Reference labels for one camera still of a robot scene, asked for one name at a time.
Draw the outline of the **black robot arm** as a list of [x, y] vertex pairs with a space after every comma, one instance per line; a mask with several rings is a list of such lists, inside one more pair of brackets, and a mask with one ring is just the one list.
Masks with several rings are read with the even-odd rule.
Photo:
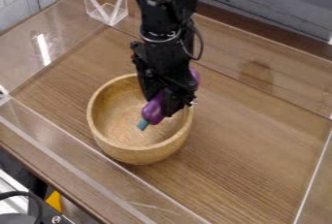
[[143, 24], [132, 44], [145, 98], [161, 98], [161, 114], [172, 116], [189, 106], [199, 87], [189, 63], [203, 56], [195, 47], [199, 30], [193, 21], [199, 0], [137, 0]]

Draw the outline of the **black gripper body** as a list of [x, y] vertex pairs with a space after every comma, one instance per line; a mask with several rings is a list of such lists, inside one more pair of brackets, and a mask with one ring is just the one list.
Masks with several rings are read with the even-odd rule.
[[189, 70], [189, 63], [196, 60], [193, 34], [181, 35], [176, 40], [164, 43], [136, 41], [130, 47], [139, 76], [144, 71], [155, 71], [161, 79], [176, 81], [192, 88], [196, 96], [199, 82]]

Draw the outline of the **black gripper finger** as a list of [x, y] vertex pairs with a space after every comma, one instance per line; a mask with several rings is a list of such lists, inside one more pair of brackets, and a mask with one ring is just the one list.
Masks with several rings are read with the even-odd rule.
[[163, 92], [164, 103], [163, 110], [167, 117], [172, 117], [184, 107], [185, 102], [180, 91], [175, 91], [172, 88], [167, 87]]
[[140, 73], [140, 84], [145, 99], [151, 101], [164, 87], [159, 74], [155, 71], [144, 71]]

